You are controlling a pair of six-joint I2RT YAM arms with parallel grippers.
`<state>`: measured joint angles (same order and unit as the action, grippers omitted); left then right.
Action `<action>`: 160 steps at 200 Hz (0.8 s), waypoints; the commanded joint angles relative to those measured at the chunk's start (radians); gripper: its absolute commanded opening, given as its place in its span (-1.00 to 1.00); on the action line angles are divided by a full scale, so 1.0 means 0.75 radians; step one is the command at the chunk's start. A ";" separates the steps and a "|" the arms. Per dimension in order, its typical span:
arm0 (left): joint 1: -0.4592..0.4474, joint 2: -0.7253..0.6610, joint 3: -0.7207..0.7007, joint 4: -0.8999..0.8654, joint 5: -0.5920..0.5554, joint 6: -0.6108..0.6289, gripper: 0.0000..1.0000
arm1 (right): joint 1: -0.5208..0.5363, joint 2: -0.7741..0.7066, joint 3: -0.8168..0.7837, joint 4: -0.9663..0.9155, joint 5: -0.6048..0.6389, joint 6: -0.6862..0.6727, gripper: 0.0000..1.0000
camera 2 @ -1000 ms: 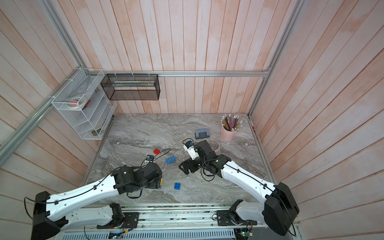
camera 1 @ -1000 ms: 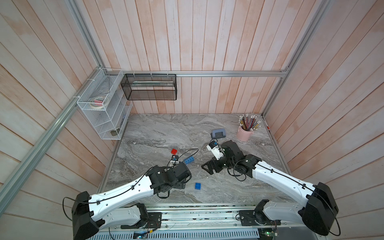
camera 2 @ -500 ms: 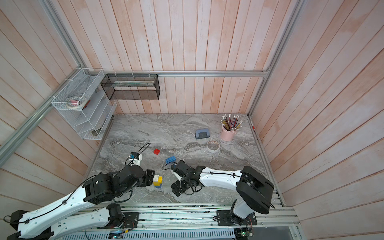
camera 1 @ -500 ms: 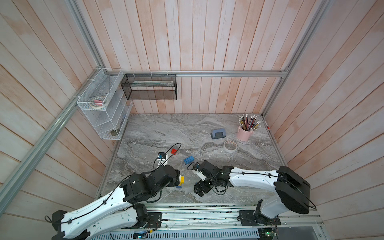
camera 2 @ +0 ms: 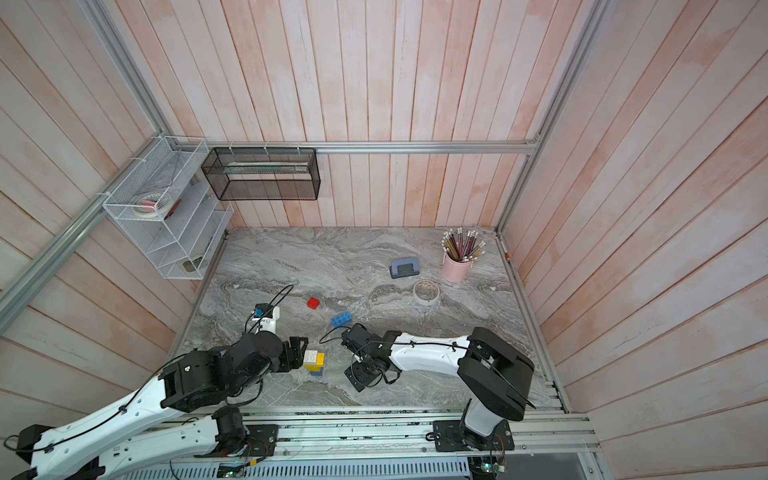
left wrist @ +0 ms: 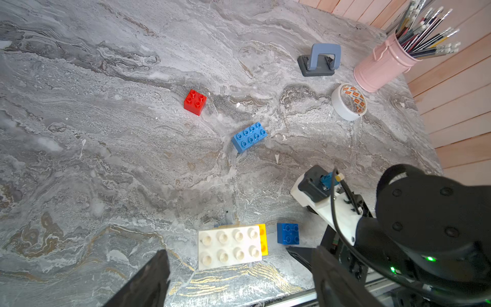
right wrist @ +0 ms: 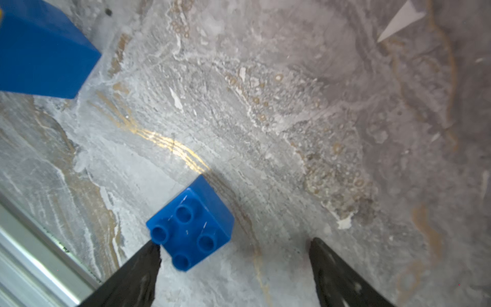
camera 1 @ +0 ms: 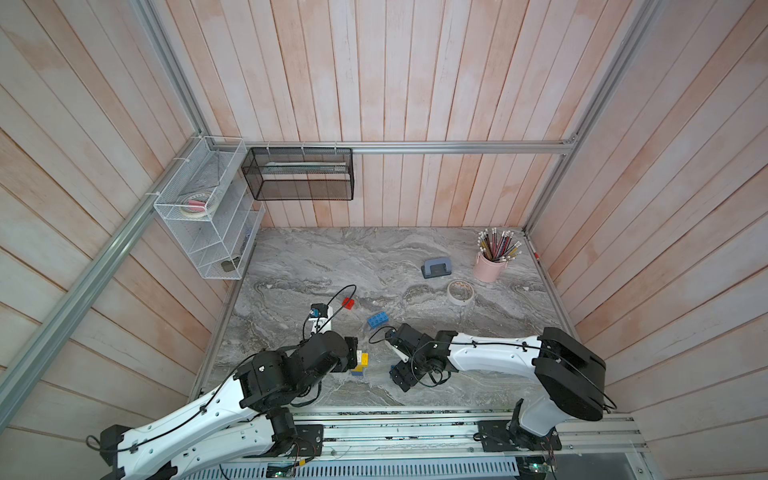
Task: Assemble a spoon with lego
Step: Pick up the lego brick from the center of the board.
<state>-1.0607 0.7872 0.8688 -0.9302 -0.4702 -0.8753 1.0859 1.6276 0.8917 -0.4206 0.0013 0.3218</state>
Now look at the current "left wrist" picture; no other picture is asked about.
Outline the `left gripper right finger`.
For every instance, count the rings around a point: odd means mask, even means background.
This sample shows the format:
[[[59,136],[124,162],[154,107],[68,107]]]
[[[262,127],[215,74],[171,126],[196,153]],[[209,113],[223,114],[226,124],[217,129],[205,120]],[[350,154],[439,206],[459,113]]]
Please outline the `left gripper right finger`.
[[[313,250],[311,268],[320,306],[382,306],[324,247]]]

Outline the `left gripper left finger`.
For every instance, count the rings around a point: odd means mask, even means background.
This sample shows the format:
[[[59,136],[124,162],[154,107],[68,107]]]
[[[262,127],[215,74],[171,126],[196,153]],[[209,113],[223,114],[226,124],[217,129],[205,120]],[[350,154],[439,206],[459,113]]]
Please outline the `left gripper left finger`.
[[[159,250],[105,305],[164,306],[170,285],[170,263],[165,249]]]

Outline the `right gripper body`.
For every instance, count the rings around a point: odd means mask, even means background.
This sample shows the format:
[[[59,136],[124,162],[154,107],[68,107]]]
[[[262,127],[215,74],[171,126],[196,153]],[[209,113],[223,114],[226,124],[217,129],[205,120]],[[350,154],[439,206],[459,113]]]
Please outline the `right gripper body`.
[[[336,220],[340,231],[335,230],[334,220],[331,212],[330,198],[326,198],[318,203],[313,202],[309,196],[304,193],[294,193],[294,199],[301,206],[309,209],[319,215],[327,222],[327,228],[323,235],[321,246],[331,252],[340,262],[341,266],[347,269],[357,281],[365,284],[372,279],[367,276],[373,270],[362,263],[356,257],[349,247],[355,244],[357,235],[355,234],[359,220],[362,217],[372,217],[363,197],[360,194],[354,195],[356,208],[349,201],[347,194],[336,193],[334,195],[334,204],[336,206]]]

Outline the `yellow long lego brick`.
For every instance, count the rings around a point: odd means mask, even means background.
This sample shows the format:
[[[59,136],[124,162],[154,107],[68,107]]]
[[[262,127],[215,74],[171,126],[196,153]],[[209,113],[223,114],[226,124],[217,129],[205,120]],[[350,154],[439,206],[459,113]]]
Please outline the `yellow long lego brick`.
[[[262,256],[265,257],[269,254],[268,244],[267,244],[267,231],[265,224],[257,224],[260,231],[260,242],[261,242],[261,252]]]

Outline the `white long lego brick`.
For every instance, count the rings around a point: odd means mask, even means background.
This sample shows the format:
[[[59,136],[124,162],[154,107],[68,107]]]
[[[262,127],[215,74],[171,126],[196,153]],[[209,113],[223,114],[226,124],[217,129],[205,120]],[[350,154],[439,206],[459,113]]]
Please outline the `white long lego brick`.
[[[198,232],[198,269],[216,269],[259,262],[262,246],[259,226],[215,228]]]

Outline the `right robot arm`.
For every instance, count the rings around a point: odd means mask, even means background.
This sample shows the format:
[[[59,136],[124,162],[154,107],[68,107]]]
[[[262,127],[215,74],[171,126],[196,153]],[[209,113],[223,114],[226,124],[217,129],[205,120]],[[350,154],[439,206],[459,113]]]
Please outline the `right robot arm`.
[[[369,270],[396,283],[395,306],[490,305],[489,186],[394,165],[371,212],[339,171],[316,165],[291,195],[327,223],[316,248],[300,247],[297,225],[277,226],[278,242],[312,273],[320,306],[379,306]]]

